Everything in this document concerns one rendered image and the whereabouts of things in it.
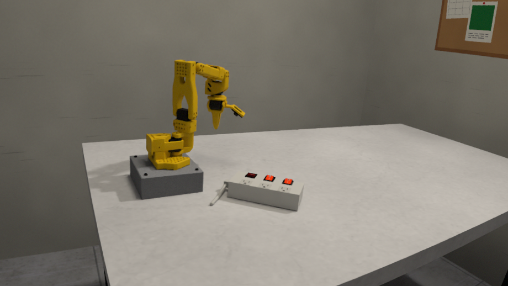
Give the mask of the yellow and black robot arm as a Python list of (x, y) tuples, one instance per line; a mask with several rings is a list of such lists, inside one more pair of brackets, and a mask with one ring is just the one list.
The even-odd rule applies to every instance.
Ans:
[[(195, 65), (196, 63), (196, 65)], [(178, 170), (190, 165), (189, 157), (182, 157), (183, 153), (193, 148), (194, 132), (197, 121), (198, 95), (195, 85), (195, 72), (207, 78), (205, 94), (221, 95), (229, 87), (229, 72), (220, 66), (198, 63), (195, 61), (175, 60), (174, 81), (172, 87), (172, 104), (174, 130), (171, 134), (149, 134), (153, 138), (153, 156), (148, 158), (157, 170)], [(206, 76), (205, 76), (206, 75)], [(186, 78), (186, 81), (184, 80)], [(220, 80), (220, 81), (216, 81)], [(188, 109), (182, 108), (185, 96)]]

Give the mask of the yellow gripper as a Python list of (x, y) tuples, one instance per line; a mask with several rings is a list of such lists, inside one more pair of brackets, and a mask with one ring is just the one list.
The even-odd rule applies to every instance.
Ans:
[(209, 99), (207, 103), (207, 109), (212, 113), (213, 117), (213, 126), (216, 130), (219, 126), (221, 113), (224, 111), (224, 108), (230, 108), (234, 112), (235, 116), (240, 116), (241, 118), (245, 115), (245, 113), (239, 109), (236, 105), (227, 105), (226, 96), (224, 95), (210, 95), (207, 96)]

